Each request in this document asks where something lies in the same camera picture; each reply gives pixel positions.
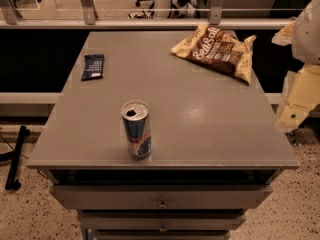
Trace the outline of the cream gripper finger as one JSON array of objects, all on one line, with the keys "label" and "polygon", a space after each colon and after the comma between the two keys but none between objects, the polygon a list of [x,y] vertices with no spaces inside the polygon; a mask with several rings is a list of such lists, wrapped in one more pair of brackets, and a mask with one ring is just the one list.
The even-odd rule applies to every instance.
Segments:
[{"label": "cream gripper finger", "polygon": [[319,104],[320,66],[305,64],[297,73],[289,71],[276,111],[275,129],[281,133],[297,129]]},{"label": "cream gripper finger", "polygon": [[296,21],[290,22],[287,26],[283,27],[273,36],[271,42],[279,46],[291,45],[295,25]]}]

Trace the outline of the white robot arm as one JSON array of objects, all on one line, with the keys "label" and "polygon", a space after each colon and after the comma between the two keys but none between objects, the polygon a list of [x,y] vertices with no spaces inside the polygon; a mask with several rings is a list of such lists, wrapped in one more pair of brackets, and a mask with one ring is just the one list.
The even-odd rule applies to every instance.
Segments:
[{"label": "white robot arm", "polygon": [[290,45],[292,56],[304,63],[297,73],[287,73],[276,112],[274,127],[289,133],[320,104],[320,0],[312,0],[296,19],[274,35],[272,42]]}]

